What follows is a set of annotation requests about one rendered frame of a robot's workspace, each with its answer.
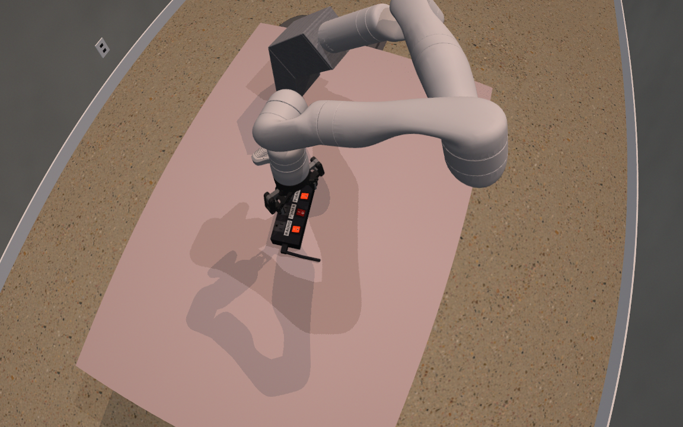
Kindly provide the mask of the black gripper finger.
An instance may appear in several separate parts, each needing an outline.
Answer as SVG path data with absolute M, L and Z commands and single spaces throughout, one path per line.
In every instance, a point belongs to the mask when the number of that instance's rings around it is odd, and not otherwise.
M 312 157 L 311 162 L 309 163 L 309 167 L 311 167 L 311 170 L 314 170 L 314 172 L 311 172 L 311 178 L 309 179 L 309 182 L 307 182 L 307 186 L 311 186 L 312 189 L 317 189 L 318 186 L 318 178 L 320 176 L 324 175 L 324 168 L 322 166 L 322 163 L 317 160 L 317 158 Z M 315 172 L 317 171 L 317 172 Z M 318 173 L 319 172 L 319 173 Z
M 273 193 L 266 192 L 264 193 L 264 205 L 267 208 L 267 210 L 273 215 L 274 213 L 278 213 L 279 215 L 284 215 L 285 210 L 283 206 L 289 202 L 289 200 L 292 198 L 292 195 L 294 195 L 295 192 L 288 192 L 287 197 L 284 196 L 279 196 L 279 189 L 276 189 Z M 281 203 L 279 203 L 277 200 L 280 200 Z

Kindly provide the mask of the black power strip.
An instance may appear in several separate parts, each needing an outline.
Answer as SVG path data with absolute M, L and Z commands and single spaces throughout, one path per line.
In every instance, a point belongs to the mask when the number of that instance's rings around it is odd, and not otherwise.
M 301 249 L 307 217 L 311 210 L 312 198 L 314 198 L 314 192 L 315 191 L 311 186 L 305 186 L 292 195 L 289 202 L 283 206 L 285 214 L 277 214 L 270 239 L 273 242 L 273 245 L 282 246 L 282 254 L 289 254 L 300 257 L 300 259 L 320 262 L 320 259 L 314 259 L 313 257 L 288 251 L 288 247 L 298 250 Z

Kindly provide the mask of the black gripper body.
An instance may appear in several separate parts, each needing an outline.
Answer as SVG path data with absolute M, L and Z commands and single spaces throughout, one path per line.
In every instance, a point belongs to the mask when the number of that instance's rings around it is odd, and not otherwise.
M 309 170 L 309 173 L 307 174 L 307 177 L 305 178 L 304 181 L 300 182 L 299 184 L 296 184 L 296 186 L 283 186 L 279 182 L 276 181 L 274 178 L 274 181 L 276 182 L 276 189 L 279 189 L 279 196 L 287 196 L 288 192 L 296 192 L 300 191 L 307 185 L 307 182 L 309 182 L 309 179 L 311 178 L 311 170 Z

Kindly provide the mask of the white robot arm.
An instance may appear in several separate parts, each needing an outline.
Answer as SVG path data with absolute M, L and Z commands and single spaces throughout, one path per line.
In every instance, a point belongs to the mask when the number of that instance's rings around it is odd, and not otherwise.
M 367 148 L 406 133 L 441 139 L 448 169 L 466 186 L 488 187 L 501 178 L 509 157 L 505 113 L 478 98 L 467 57 L 434 0 L 391 0 L 360 9 L 322 23 L 318 37 L 332 53 L 406 41 L 427 98 L 319 100 L 307 107 L 295 90 L 276 91 L 255 121 L 252 133 L 262 148 L 251 159 L 269 163 L 277 182 L 296 186 L 305 180 L 311 146 Z

